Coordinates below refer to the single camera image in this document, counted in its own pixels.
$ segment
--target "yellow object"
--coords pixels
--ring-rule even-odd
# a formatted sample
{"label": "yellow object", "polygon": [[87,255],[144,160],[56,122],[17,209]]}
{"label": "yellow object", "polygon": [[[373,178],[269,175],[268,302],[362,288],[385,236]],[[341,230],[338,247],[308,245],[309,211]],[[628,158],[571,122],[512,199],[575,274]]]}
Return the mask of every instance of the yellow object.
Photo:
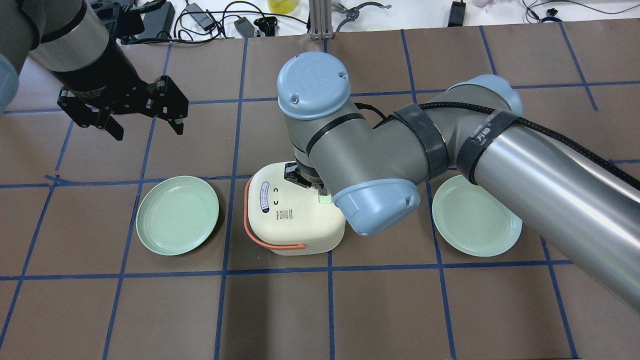
{"label": "yellow object", "polygon": [[296,8],[296,0],[267,0],[272,13],[288,14]]}

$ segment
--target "gray robot arm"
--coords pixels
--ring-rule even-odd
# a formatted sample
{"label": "gray robot arm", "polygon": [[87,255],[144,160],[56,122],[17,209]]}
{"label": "gray robot arm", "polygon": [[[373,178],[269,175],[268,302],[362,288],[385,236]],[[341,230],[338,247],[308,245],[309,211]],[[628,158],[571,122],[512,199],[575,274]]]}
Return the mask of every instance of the gray robot arm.
{"label": "gray robot arm", "polygon": [[140,14],[164,2],[135,7],[108,0],[0,0],[0,114],[15,96],[17,74],[30,54],[64,85],[58,105],[78,126],[122,140],[124,129],[112,115],[141,113],[166,120],[181,135],[187,98],[169,76],[153,83],[140,79],[115,42],[141,33]]}
{"label": "gray robot arm", "polygon": [[[497,76],[410,104],[371,129],[329,54],[304,53],[278,77],[299,183],[333,194],[352,228],[376,234],[420,202],[416,184],[458,167],[600,284],[640,311],[640,192],[583,155],[514,122],[518,94]],[[491,115],[440,107],[475,104]]]}

